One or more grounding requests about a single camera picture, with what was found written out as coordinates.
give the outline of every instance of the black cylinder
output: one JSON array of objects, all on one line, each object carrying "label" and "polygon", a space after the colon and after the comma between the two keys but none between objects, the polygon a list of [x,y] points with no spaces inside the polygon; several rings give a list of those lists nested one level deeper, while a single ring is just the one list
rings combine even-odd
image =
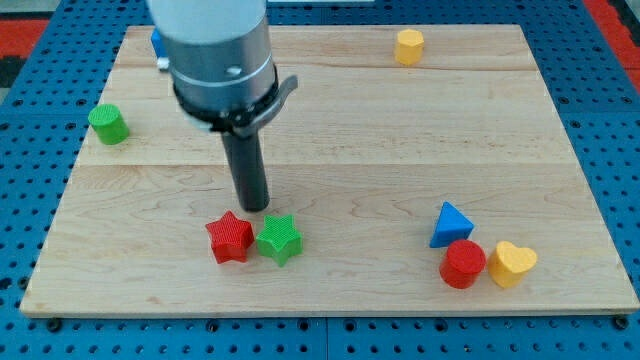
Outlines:
[{"label": "black cylinder", "polygon": [[240,138],[226,132],[222,142],[240,206],[244,211],[264,210],[269,205],[269,189],[258,134]]}]

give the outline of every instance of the yellow heart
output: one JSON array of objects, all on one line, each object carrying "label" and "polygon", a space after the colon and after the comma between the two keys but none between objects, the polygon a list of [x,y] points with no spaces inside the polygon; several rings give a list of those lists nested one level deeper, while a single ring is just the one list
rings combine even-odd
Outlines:
[{"label": "yellow heart", "polygon": [[504,267],[513,274],[531,270],[538,261],[538,254],[529,248],[519,248],[508,241],[500,241],[496,254]]},{"label": "yellow heart", "polygon": [[538,261],[529,248],[519,248],[508,241],[500,241],[489,256],[487,267],[493,281],[503,288],[516,286]]}]

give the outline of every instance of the red surface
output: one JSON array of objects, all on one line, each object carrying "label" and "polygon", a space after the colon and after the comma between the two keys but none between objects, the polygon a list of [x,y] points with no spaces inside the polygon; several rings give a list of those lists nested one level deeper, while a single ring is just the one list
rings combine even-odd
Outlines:
[{"label": "red surface", "polygon": [[0,20],[0,58],[29,57],[49,20]]},{"label": "red surface", "polygon": [[634,70],[640,70],[640,48],[631,39],[629,29],[618,17],[618,11],[605,0],[584,0],[600,31],[618,57],[629,78],[640,91],[640,78]]},{"label": "red surface", "polygon": [[206,225],[211,239],[211,250],[218,264],[229,260],[247,261],[247,249],[253,244],[253,228],[227,211],[220,220]]},{"label": "red surface", "polygon": [[466,289],[473,285],[487,264],[484,251],[473,241],[456,240],[440,264],[440,276],[449,286]]}]

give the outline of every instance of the blue pegboard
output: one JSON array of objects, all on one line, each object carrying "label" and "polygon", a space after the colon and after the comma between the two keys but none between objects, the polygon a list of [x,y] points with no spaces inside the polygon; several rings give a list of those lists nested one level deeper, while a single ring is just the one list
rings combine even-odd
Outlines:
[{"label": "blue pegboard", "polygon": [[[378,0],[271,7],[270,22],[520,24],[633,284],[640,287],[640,100],[572,0]],[[30,320],[22,288],[86,115],[143,0],[63,0],[0,107],[0,358],[639,358],[640,318]]]}]

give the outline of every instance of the blue triangle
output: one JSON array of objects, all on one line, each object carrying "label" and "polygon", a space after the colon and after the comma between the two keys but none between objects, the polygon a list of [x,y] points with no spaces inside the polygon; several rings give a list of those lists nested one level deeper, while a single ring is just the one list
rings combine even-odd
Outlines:
[{"label": "blue triangle", "polygon": [[473,223],[453,205],[445,201],[442,204],[429,247],[445,247],[456,240],[468,239],[472,230]]}]

